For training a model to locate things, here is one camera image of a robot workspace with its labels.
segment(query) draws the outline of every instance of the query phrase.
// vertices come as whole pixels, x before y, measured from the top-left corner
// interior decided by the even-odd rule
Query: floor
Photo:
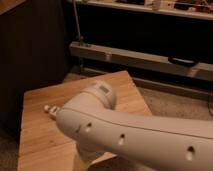
[[[65,82],[74,81],[83,78],[85,77],[70,73],[67,75],[64,81]],[[213,117],[209,113],[207,101],[145,89],[142,87],[138,87],[138,89],[145,98],[145,101],[150,107],[153,115],[213,120]],[[17,157],[18,157],[17,143],[13,141],[13,139],[9,137],[3,130],[0,129],[0,171],[16,170]],[[125,163],[126,171],[149,170],[137,164],[133,164],[132,162],[128,162],[124,159],[121,159],[119,157],[113,160],[109,160],[105,163],[95,165],[91,167],[89,170],[90,171],[112,170],[112,168],[110,168],[112,165],[116,165],[117,168],[116,170],[119,170],[120,167],[119,163],[121,162]]]

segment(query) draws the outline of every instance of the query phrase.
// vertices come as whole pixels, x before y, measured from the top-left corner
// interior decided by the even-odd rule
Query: wire
[[[208,109],[209,109],[209,114],[213,117],[213,112],[212,112],[212,99],[211,99],[211,97],[212,97],[212,90],[210,89],[210,91],[209,91],[209,95],[208,95]]]
[[[76,7],[76,0],[72,0],[72,2],[73,2],[73,9],[74,9],[74,15],[75,15],[75,23],[76,23],[77,33],[78,33],[78,41],[79,41],[79,43],[82,43],[83,37],[81,35],[78,11],[77,11],[77,7]]]

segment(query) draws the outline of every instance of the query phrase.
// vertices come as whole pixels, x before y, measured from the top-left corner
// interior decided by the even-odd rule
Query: black panel
[[[85,42],[213,64],[212,21],[89,5],[78,12]]]
[[[26,90],[59,83],[68,70],[60,0],[28,0],[0,16],[0,123],[19,136]]]

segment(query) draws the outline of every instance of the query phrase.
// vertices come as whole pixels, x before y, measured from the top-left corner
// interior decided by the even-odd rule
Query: plywood surface
[[[126,71],[64,83],[25,93],[18,170],[70,170],[75,143],[65,137],[44,113],[44,105],[62,106],[92,80],[104,80],[117,93],[117,111],[151,115]],[[110,158],[106,153],[98,161]]]
[[[0,0],[0,15],[22,4],[26,0]]]

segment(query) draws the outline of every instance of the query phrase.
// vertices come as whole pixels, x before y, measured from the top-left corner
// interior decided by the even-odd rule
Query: dark wall
[[[0,124],[18,137],[23,93],[59,83],[68,70],[60,0],[27,0],[0,16]]]
[[[77,7],[87,43],[213,63],[213,21],[89,5]]]

